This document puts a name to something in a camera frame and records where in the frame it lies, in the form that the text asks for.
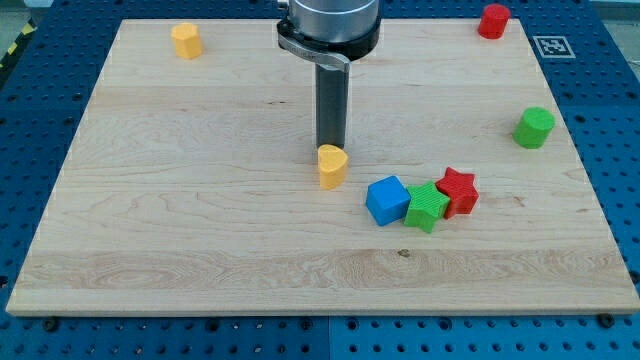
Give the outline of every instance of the yellow heart-shaped block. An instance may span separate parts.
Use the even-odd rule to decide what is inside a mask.
[[[322,145],[318,148],[318,171],[320,186],[323,189],[334,189],[347,178],[349,156],[344,150],[334,145]]]

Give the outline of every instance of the blue perforated surface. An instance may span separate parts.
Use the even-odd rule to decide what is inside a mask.
[[[479,0],[383,0],[386,17],[478,17]],[[547,81],[627,266],[640,277],[640,84],[588,3],[501,1],[528,38],[565,36],[575,59]],[[276,18],[275,1],[56,1],[0,92],[0,304],[35,228],[122,18]],[[640,358],[640,316],[502,318],[16,319],[13,358]]]

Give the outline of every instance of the wood grain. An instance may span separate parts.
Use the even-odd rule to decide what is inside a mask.
[[[383,22],[352,67],[347,181],[321,190],[313,66],[273,21],[127,20],[7,310],[18,316],[632,313],[638,295],[517,20]],[[558,119],[511,139],[524,108]],[[368,184],[476,174],[471,216],[378,227]]]

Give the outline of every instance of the blue block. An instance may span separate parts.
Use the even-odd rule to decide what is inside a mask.
[[[396,176],[377,181],[367,190],[367,208],[380,226],[405,217],[410,201],[409,192]]]

